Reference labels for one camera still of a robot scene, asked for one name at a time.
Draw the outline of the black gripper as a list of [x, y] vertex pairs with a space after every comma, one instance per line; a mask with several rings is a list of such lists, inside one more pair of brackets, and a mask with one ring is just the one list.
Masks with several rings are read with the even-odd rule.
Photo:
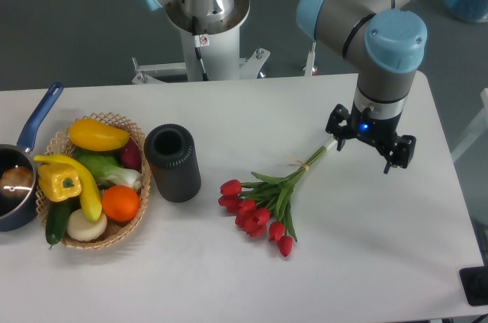
[[349, 112], [342, 104], [337, 104], [329, 115], [326, 132], [336, 140], [338, 151], [349, 139], [357, 139], [375, 148], [386, 160], [384, 174], [388, 174], [391, 168], [407, 168], [414, 155], [416, 137], [397, 133], [400, 114], [386, 120], [374, 119], [371, 115], [371, 109], [361, 112], [353, 105]]

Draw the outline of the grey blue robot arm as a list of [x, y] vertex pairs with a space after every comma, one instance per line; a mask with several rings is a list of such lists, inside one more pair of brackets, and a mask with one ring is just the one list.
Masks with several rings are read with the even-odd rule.
[[[181, 34], [191, 81], [238, 79], [239, 28], [249, 0], [141, 0], [164, 9]], [[387, 168], [406, 168], [416, 138], [399, 135], [399, 123], [416, 71], [423, 60], [427, 28], [405, 11], [413, 0], [300, 0], [297, 26], [358, 70], [351, 108], [337, 106], [326, 125], [340, 146], [357, 139], [374, 147]]]

